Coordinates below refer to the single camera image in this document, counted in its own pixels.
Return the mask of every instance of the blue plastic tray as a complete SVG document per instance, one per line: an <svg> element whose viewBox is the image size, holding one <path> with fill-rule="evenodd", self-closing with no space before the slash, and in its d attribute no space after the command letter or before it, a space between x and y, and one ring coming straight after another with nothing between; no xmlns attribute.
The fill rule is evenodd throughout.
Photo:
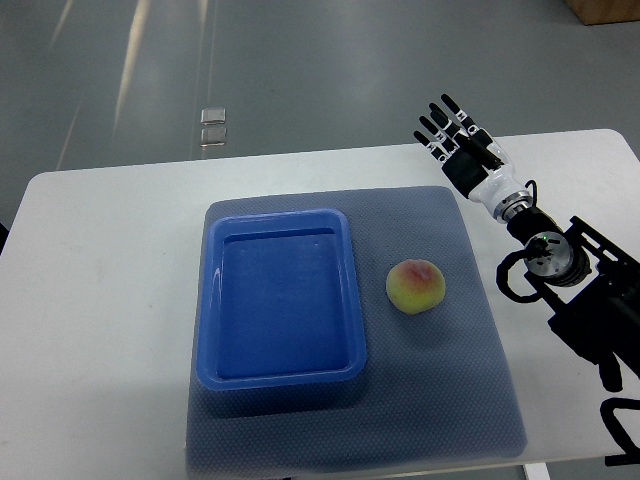
<svg viewBox="0 0 640 480"><path fill-rule="evenodd" d="M209 229L196 373L216 392L354 378L366 347L338 210L227 217Z"/></svg>

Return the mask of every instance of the white robotic hand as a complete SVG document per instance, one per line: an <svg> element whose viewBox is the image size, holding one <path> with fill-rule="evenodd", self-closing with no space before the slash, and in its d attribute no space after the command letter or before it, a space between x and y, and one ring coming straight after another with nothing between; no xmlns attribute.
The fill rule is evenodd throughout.
<svg viewBox="0 0 640 480"><path fill-rule="evenodd" d="M434 139L419 131L414 136L443 164L443 172L462 195L482 203L498 222L508 223L516 213L532 206L531 194L514 178L511 159L493 137L448 95L441 98L460 125L431 103L431 118L437 126L426 117L420 117L420 122Z"/></svg>

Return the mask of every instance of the gray floor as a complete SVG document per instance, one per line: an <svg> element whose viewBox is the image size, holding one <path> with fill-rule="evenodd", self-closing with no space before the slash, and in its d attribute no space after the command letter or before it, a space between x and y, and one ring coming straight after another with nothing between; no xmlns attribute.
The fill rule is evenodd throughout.
<svg viewBox="0 0 640 480"><path fill-rule="evenodd" d="M0 222L45 171L412 143L442 92L494 135L612 128L640 154L639 45L640 22L585 27L562 0L6 0ZM199 147L205 106L227 145Z"/></svg>

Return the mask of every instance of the white table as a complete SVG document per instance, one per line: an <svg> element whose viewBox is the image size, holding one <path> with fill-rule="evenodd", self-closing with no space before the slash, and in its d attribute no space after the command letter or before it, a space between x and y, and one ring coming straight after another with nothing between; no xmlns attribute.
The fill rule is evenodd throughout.
<svg viewBox="0 0 640 480"><path fill-rule="evenodd" d="M619 134L594 130L499 141L518 178L538 181L539 206L561 227L578 215L640 258L640 164ZM0 476L186 477L191 346L209 205L417 185L449 186L417 144L35 177L0 256ZM610 395L597 368L549 330L552 312L545 304L517 305L497 290L495 267L519 243L484 207L457 192L456 198L529 443L516 459L412 468L621 453L599 418L600 403ZM520 286L527 288L524 280ZM624 378L623 393L640 398L638 379L626 368ZM637 417L621 418L638 438Z"/></svg>

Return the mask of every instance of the black cable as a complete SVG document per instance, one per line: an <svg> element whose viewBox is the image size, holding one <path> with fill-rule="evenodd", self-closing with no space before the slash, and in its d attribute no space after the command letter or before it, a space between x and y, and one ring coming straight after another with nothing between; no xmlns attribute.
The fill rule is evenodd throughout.
<svg viewBox="0 0 640 480"><path fill-rule="evenodd" d="M498 284L498 289L510 300L513 300L517 303L533 303L537 302L542 298L539 292L533 293L531 295L519 295L514 292L509 286L509 270L513 267L519 260L524 260L525 258L529 258L531 256L531 252L526 250L518 250L517 252L511 252L507 255L502 263L498 265L496 269L496 283Z"/></svg>
<svg viewBox="0 0 640 480"><path fill-rule="evenodd" d="M532 179L524 184L525 188L529 188L529 185L532 186L531 196L533 197L533 204L531 206L535 207L538 204L538 184L536 183L535 180Z"/></svg>

